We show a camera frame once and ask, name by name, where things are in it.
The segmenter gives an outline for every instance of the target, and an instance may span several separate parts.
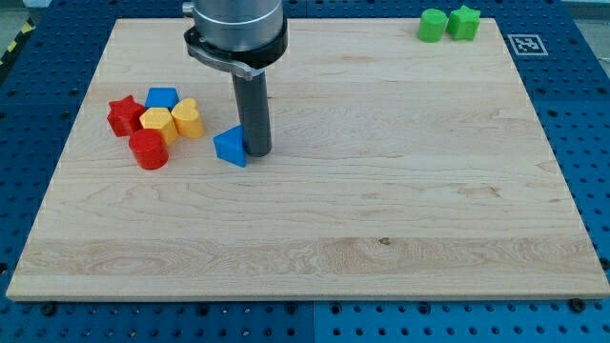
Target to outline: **wooden board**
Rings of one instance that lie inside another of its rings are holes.
[[[274,150],[246,169],[228,74],[188,20],[119,20],[10,283],[17,301],[597,298],[608,283],[493,20],[293,20],[268,69]],[[108,101],[176,86],[205,138],[142,171]]]

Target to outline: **plastic block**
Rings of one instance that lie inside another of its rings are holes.
[[[178,133],[188,138],[199,138],[205,132],[197,102],[192,99],[184,99],[173,108],[173,122]]]
[[[151,88],[149,89],[149,95],[146,97],[146,108],[164,107],[171,111],[178,101],[180,99],[175,88]]]
[[[178,131],[173,123],[172,114],[166,108],[147,109],[140,116],[140,122],[144,129],[159,131],[166,146],[170,146],[178,138]]]
[[[440,40],[447,25],[447,14],[442,10],[428,9],[421,14],[417,37],[426,43]]]
[[[142,129],[140,115],[146,109],[136,103],[133,96],[130,95],[120,101],[111,101],[109,105],[111,112],[108,114],[108,122],[117,137],[132,135]]]
[[[452,10],[447,31],[454,40],[474,40],[480,22],[479,17],[480,10],[471,10],[466,6]]]
[[[163,137],[157,130],[144,129],[136,131],[130,137],[130,149],[137,164],[145,170],[163,167],[170,158]]]
[[[216,156],[241,168],[246,167],[246,151],[241,126],[220,133],[213,138]]]

